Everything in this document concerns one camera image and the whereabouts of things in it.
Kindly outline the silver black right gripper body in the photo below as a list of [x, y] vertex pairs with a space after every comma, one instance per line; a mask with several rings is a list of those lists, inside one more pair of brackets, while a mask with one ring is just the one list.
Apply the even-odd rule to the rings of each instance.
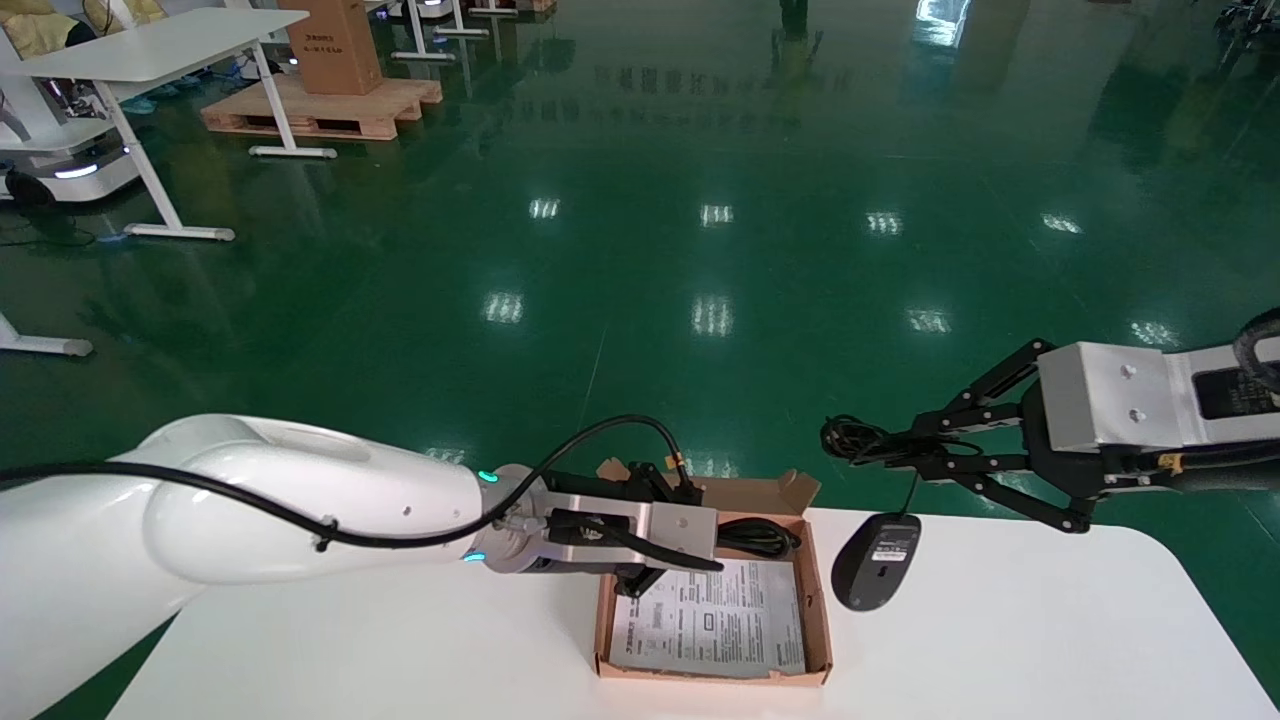
[[1039, 356], [1020, 402], [1030, 471], [1071, 500], [1169, 491], [1170, 475], [1138, 459], [1187, 445], [1196, 360], [1094, 342]]

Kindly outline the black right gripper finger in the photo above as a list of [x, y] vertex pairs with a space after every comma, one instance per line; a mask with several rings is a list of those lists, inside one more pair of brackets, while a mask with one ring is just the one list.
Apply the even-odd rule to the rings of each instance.
[[977, 432], [1021, 423], [1018, 402], [1004, 398], [1038, 372], [1042, 355], [1056, 350], [1047, 340], [1030, 340], [960, 389], [941, 410], [920, 413], [902, 432], [888, 433], [864, 425], [855, 432], [858, 454], [943, 454], [951, 447], [974, 446], [963, 441]]
[[1028, 456], [988, 456], [975, 445], [966, 448], [968, 454], [952, 454], [947, 445], [873, 445], [855, 452], [855, 464], [878, 462], [891, 469], [911, 469], [925, 483], [961, 486], [992, 503], [1068, 534], [1083, 534], [1091, 529], [1092, 500], [1071, 498], [1062, 507], [1053, 506], [997, 478], [1001, 473], [1028, 473]]

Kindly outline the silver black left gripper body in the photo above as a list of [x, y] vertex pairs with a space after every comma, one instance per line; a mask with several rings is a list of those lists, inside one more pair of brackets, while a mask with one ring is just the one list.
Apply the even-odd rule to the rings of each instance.
[[535, 542], [540, 573], [613, 577], [622, 568], [718, 571], [718, 512], [701, 506], [634, 502], [623, 479], [550, 471], [535, 486], [544, 521]]

